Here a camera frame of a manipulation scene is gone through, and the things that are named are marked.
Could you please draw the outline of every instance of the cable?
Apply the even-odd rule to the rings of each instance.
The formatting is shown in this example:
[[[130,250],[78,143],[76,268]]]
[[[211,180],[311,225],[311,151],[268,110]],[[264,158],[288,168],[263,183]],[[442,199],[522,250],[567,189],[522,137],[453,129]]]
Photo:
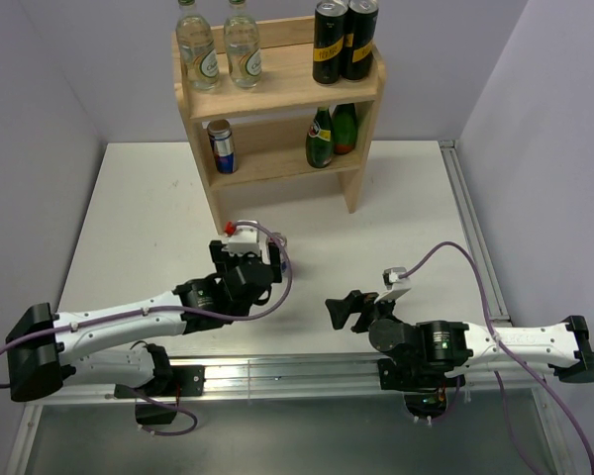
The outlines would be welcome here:
[[[144,346],[148,346],[148,342],[145,341],[144,339],[140,339],[139,341],[135,341],[134,343],[132,343],[132,346],[130,346],[130,349],[135,349],[137,347],[138,344],[143,344]]]
[[[511,419],[508,415],[508,397],[506,396],[506,390],[504,389],[504,381],[500,377],[497,371],[493,371],[495,373],[495,377],[497,378],[497,384],[499,384],[499,392],[502,395],[502,408],[504,409],[504,422],[506,423],[506,430],[508,431],[508,437],[513,442],[513,445],[517,449],[517,452],[520,454],[522,460],[528,468],[530,468],[534,473],[543,474],[543,472],[539,469],[537,465],[533,463],[531,458],[526,454],[526,450],[524,447],[519,443],[515,433],[513,432],[513,425],[511,424]]]
[[[455,242],[452,242],[450,240],[446,240],[444,242],[437,244],[436,246],[434,246],[433,249],[431,249],[427,253],[427,255],[425,255],[425,257],[423,257],[421,259],[421,261],[418,264],[416,264],[410,271],[403,274],[401,278],[409,277],[410,275],[414,274],[418,269],[420,269],[431,258],[432,255],[434,255],[440,248],[445,247],[445,246],[455,247],[457,250],[459,250],[462,253],[462,255],[466,258],[466,260],[470,264],[471,269],[473,270],[473,274],[475,275],[475,281],[477,282],[477,288],[479,289],[480,298],[482,299],[482,311],[484,314],[484,323],[486,324],[486,328],[488,328],[488,331],[491,334],[491,336],[496,337],[497,333],[495,332],[495,329],[493,328],[493,323],[491,322],[491,316],[490,316],[490,312],[488,310],[488,299],[486,298],[486,292],[484,291],[482,277],[479,273],[477,265],[475,264],[475,261],[461,245],[459,245]],[[561,400],[561,398],[554,392],[554,390],[546,383],[546,381],[539,374],[537,374],[537,372],[534,369],[532,369],[530,366],[528,366],[528,364],[526,364],[526,361],[524,361],[517,354],[515,354],[513,351],[511,351],[501,341],[501,339],[497,339],[497,344],[506,354],[508,354],[509,357],[511,357],[522,368],[524,368],[528,372],[528,374],[530,374],[535,379],[535,381],[537,381],[545,389],[545,391],[548,394],[550,394],[550,396],[558,404],[558,406],[561,408],[561,410],[565,413],[565,415],[567,416],[569,421],[574,426],[574,429],[576,430],[576,433],[578,434],[579,438],[581,439],[583,446],[585,447],[585,451],[587,452],[587,456],[590,461],[591,473],[592,473],[592,475],[594,475],[594,451],[592,450],[592,446],[590,445],[590,442],[587,439],[587,436],[585,435],[585,432],[581,428],[581,425],[579,424],[576,417],[572,414],[570,409],[565,405],[565,403]],[[508,403],[506,402],[506,392],[503,390],[504,385],[502,382],[502,378],[500,377],[499,373],[497,373],[497,372],[495,372],[495,377],[497,378],[497,382],[500,383],[500,393],[502,395],[502,402],[505,404],[505,407],[508,407]],[[508,418],[506,418],[506,422],[507,422],[507,430],[509,432],[509,436],[511,437],[511,440],[515,444],[516,438],[515,438],[515,435],[513,434],[513,430],[512,430],[512,427],[508,421]],[[524,460],[524,462],[531,468],[531,470],[533,470],[537,474],[543,473],[539,469],[537,469],[536,467],[534,467],[532,465],[528,456],[522,450],[522,448],[519,444],[515,444],[515,448],[517,449],[517,452],[519,453],[522,460]]]
[[[247,322],[250,320],[257,320],[257,319],[261,319],[262,317],[266,317],[267,315],[269,315],[269,314],[273,313],[275,310],[277,310],[284,303],[286,298],[288,297],[288,293],[290,292],[290,289],[292,288],[292,284],[293,284],[293,271],[292,271],[292,266],[290,263],[290,259],[288,257],[288,253],[286,252],[286,249],[284,248],[281,241],[275,236],[274,233],[272,233],[267,228],[265,228],[264,226],[262,226],[256,222],[237,221],[234,223],[234,226],[236,228],[240,227],[240,226],[250,226],[252,228],[256,228],[256,229],[262,231],[269,239],[271,239],[277,245],[279,252],[281,253],[282,257],[284,258],[284,261],[286,262],[286,288],[284,289],[284,293],[279,297],[279,299],[277,299],[277,302],[275,302],[270,308],[264,310],[263,312],[260,312],[259,314],[248,316],[248,317],[234,317],[231,315],[223,315],[223,314],[218,314],[216,312],[208,312],[206,310],[200,310],[200,309],[195,309],[193,307],[184,307],[184,306],[178,306],[178,305],[161,305],[161,306],[156,306],[156,307],[150,307],[147,310],[150,313],[153,313],[153,312],[185,312],[185,313],[189,313],[189,314],[201,315],[203,317],[210,317],[213,319],[223,320],[223,321],[227,321],[227,322]],[[144,315],[144,314],[145,314],[145,309],[135,309],[135,310],[127,311],[127,312],[120,312],[118,314],[107,315],[106,317],[100,317],[98,319],[92,319],[92,320],[89,320],[86,322],[82,322],[82,323],[79,323],[78,327],[80,329],[84,329],[84,328],[92,327],[95,325],[105,324],[108,322],[116,322],[118,320],[128,319],[130,317],[136,317],[136,316]],[[38,332],[25,334],[24,336],[20,336],[19,338],[9,341],[5,345],[3,345],[0,348],[0,356],[2,354],[4,354],[5,352],[7,352],[8,350],[15,348],[16,346],[19,346],[22,343],[26,343],[27,341],[31,341],[32,339],[37,339],[37,338],[49,336],[49,335],[56,334],[56,333],[71,332],[71,331],[73,331],[73,328],[70,325],[64,325],[62,327],[56,327],[54,329],[41,330]],[[10,387],[10,385],[8,383],[0,383],[0,389],[8,389],[9,387]]]
[[[161,401],[157,401],[156,399],[146,396],[141,391],[131,388],[130,386],[126,386],[124,384],[120,384],[119,386],[123,386],[128,391],[130,391],[135,397],[137,397],[139,399],[143,399],[146,403],[150,403],[153,406],[157,406],[162,409],[167,409],[168,411],[175,411],[176,413],[184,414],[185,416],[188,416],[189,418],[191,418],[191,420],[193,421],[193,424],[190,427],[185,428],[183,430],[176,430],[176,431],[172,431],[172,432],[156,430],[156,429],[148,427],[148,426],[141,426],[141,430],[144,430],[145,432],[153,434],[153,435],[159,435],[161,437],[175,437],[177,435],[185,435],[186,433],[193,431],[198,426],[198,418],[191,411],[189,411],[185,408],[181,408],[178,405],[172,406],[171,404],[165,404],[165,403],[162,403]]]

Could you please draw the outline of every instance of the clear glass bottle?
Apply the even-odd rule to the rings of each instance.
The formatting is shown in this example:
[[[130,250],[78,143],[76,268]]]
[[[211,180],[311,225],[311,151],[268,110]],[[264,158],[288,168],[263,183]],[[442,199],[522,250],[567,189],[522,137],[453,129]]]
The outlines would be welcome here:
[[[246,0],[229,0],[232,13],[225,22],[229,74],[240,87],[253,87],[261,77],[259,30],[247,12]]]
[[[218,83],[218,61],[211,27],[196,11],[195,0],[178,0],[180,17],[176,38],[187,78],[196,89],[211,89]]]

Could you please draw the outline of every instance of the wooden shelf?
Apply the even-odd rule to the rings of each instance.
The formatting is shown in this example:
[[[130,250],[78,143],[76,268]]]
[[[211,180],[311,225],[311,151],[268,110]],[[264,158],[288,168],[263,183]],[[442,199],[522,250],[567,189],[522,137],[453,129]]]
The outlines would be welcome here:
[[[271,20],[257,25],[262,77],[251,89],[237,87],[229,77],[222,27],[212,28],[220,83],[209,92],[196,91],[189,85],[186,67],[180,63],[176,36],[172,35],[178,110],[219,233],[227,219],[221,205],[221,191],[271,180],[336,173],[347,210],[353,213],[385,85],[385,63],[376,47],[365,79],[358,82],[342,79],[330,86],[315,82],[312,78],[314,17]],[[216,169],[204,121],[349,102],[355,104],[358,119],[355,150],[335,156],[326,168],[313,168],[306,160],[306,136],[313,112],[307,117],[232,124],[238,170],[221,174]]]
[[[378,73],[362,81],[344,79],[322,86],[312,77],[313,45],[271,47],[262,51],[262,78],[251,89],[236,86],[229,77],[227,56],[218,54],[220,83],[211,91],[188,88],[191,121],[250,116],[298,107],[374,100]]]
[[[313,168],[306,160],[306,135],[312,116],[233,125],[238,170],[223,174],[209,168],[212,190],[230,186],[285,180],[321,173],[358,170],[361,157],[356,151],[335,155],[326,168]]]

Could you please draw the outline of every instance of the red cap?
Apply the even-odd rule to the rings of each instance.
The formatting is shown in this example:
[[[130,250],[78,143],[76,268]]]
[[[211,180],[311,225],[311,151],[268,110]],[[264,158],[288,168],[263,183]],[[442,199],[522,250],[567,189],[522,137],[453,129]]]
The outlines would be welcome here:
[[[225,226],[225,233],[227,233],[227,236],[233,236],[236,233],[236,225],[229,221]]]

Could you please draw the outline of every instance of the red bull can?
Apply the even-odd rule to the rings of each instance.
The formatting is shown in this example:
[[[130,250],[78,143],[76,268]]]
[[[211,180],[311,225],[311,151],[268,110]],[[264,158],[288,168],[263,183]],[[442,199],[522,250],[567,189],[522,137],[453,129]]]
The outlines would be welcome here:
[[[207,126],[211,150],[220,173],[233,173],[238,169],[236,149],[229,121],[211,121]]]

